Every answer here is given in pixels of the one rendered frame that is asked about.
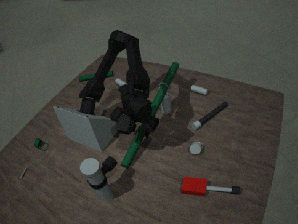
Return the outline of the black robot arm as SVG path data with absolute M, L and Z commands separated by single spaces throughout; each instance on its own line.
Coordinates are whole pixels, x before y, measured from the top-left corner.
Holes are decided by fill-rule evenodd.
M 121 92 L 123 107 L 130 110 L 141 121 L 144 121 L 151 116 L 152 102 L 147 100 L 150 93 L 150 78 L 147 71 L 142 66 L 139 40 L 138 38 L 119 30 L 115 30 L 110 34 L 108 50 L 97 69 L 95 76 L 87 82 L 83 90 L 79 93 L 79 98 L 82 98 L 82 104 L 80 111 L 78 110 L 78 112 L 95 115 L 95 102 L 100 101 L 101 96 L 105 91 L 103 82 L 115 61 L 116 56 L 125 48 L 129 65 L 129 70 L 126 73 L 127 84 L 118 89 Z M 133 117 L 133 115 L 124 115 L 119 112 L 116 130 L 120 134 L 129 135 L 131 132 L 135 132 L 136 124 L 134 121 L 135 117 Z

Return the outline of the short white cylinder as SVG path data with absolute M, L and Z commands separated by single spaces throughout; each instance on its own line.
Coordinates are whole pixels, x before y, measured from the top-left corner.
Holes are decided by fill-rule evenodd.
M 207 95 L 209 90 L 208 89 L 204 89 L 204 88 L 202 88 L 200 86 L 192 85 L 191 86 L 191 91 L 192 92 L 199 93 L 199 94 Z

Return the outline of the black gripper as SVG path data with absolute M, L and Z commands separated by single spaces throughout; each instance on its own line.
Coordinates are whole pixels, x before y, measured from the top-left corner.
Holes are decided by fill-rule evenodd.
M 150 116 L 148 119 L 146 119 L 144 121 L 141 121 L 130 110 L 127 110 L 124 107 L 121 108 L 121 107 L 118 107 L 118 106 L 110 114 L 110 118 L 111 118 L 112 121 L 118 122 L 119 112 L 123 113 L 124 115 L 131 114 L 131 115 L 133 115 L 133 117 L 135 117 L 135 121 L 134 121 L 135 123 L 136 122 L 142 123 L 143 124 L 142 129 L 145 132 L 146 138 L 148 138 L 150 133 L 154 132 L 154 130 L 156 129 L 156 127 L 159 124 L 159 119 L 156 118 L 156 117 Z

